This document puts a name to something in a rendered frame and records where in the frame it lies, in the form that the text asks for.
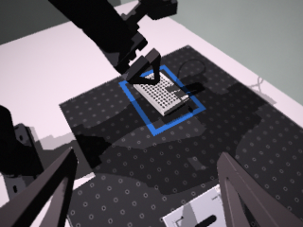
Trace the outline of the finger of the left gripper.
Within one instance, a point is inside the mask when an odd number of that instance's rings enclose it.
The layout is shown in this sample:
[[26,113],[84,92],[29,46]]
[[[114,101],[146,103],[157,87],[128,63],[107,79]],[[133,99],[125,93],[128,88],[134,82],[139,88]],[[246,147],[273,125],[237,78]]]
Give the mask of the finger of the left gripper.
[[[149,84],[149,85],[156,85],[160,81],[160,61],[161,55],[160,53],[153,48],[145,58],[150,62],[150,64],[138,75],[136,76],[130,83],[131,85],[134,84]],[[145,72],[150,66],[152,66],[154,79],[147,79],[140,77],[143,72]]]
[[129,58],[130,61],[133,61],[136,58],[136,52],[134,52]]

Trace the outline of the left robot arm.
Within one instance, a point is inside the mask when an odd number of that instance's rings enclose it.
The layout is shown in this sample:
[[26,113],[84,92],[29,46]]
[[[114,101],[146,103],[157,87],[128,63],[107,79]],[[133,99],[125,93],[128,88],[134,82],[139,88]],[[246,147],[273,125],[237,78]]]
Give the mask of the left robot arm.
[[[48,1],[80,29],[94,24],[107,7],[107,0]],[[177,14],[177,6],[177,0],[171,0],[171,4],[151,9],[146,15],[156,21]],[[9,200],[43,172],[27,127],[23,123],[13,126],[10,111],[0,105],[0,173],[3,175]]]

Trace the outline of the blue rectangular tape outline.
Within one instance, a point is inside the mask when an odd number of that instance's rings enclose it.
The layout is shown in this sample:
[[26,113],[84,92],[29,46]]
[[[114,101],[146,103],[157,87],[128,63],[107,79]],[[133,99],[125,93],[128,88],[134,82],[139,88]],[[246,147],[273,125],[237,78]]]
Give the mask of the blue rectangular tape outline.
[[[126,80],[121,81],[119,83],[119,85],[121,86],[121,88],[123,89],[123,91],[125,92],[125,94],[127,95],[127,97],[129,98],[129,100],[133,103],[134,107],[136,108],[136,110],[138,111],[138,113],[140,114],[141,118],[143,119],[143,121],[145,122],[145,124],[147,125],[147,127],[149,128],[149,130],[151,131],[152,135],[155,136],[156,134],[165,131],[171,127],[173,127],[174,125],[192,117],[195,114],[200,113],[201,111],[205,110],[204,105],[187,89],[187,87],[177,78],[175,77],[171,71],[168,69],[168,67],[166,65],[160,66],[160,70],[164,69],[172,78],[173,80],[185,91],[185,93],[196,103],[196,105],[199,107],[198,109],[187,113],[171,122],[169,122],[168,124],[155,129],[155,127],[152,125],[151,121],[149,120],[149,118],[145,115],[145,113],[142,111],[142,109],[140,108],[140,106],[138,105],[138,103],[136,102],[136,100],[134,99],[134,97],[132,96],[132,94],[130,93],[130,91],[128,90],[128,88],[126,87],[126,83],[128,83]],[[151,71],[148,71],[146,73],[141,74],[140,77],[145,77],[149,74],[153,73],[153,69]]]

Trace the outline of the white well plate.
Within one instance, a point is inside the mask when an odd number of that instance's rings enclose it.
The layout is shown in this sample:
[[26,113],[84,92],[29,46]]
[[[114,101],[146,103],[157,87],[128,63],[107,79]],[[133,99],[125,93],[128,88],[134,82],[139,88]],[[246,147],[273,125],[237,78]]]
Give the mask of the white well plate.
[[189,100],[188,95],[161,72],[156,85],[135,84],[134,88],[163,116]]

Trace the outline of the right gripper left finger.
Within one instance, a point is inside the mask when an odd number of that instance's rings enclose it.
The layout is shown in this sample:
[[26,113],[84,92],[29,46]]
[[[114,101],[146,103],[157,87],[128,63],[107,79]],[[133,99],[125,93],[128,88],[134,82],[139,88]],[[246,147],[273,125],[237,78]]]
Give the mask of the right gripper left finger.
[[77,166],[75,151],[67,149],[33,183],[0,207],[0,227],[30,227],[51,196],[39,227],[64,227]]

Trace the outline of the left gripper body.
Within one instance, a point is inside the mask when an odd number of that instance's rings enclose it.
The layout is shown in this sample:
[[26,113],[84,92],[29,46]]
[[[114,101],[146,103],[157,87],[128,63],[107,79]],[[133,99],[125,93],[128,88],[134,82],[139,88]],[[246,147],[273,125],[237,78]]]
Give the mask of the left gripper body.
[[[100,49],[115,70],[131,82],[150,62],[141,55],[131,66],[128,58],[141,51],[148,41],[137,31],[137,24],[151,9],[171,4],[171,0],[138,0],[138,4],[126,15],[117,13],[107,1],[107,7],[100,18],[91,26],[82,29]],[[121,18],[122,17],[122,18]]]

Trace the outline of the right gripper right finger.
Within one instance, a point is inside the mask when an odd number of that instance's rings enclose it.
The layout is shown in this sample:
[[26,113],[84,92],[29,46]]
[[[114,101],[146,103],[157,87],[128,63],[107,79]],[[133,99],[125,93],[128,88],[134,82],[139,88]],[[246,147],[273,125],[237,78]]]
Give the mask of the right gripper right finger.
[[251,227],[240,198],[259,227],[303,227],[303,220],[264,190],[228,152],[222,152],[217,169],[226,227]]

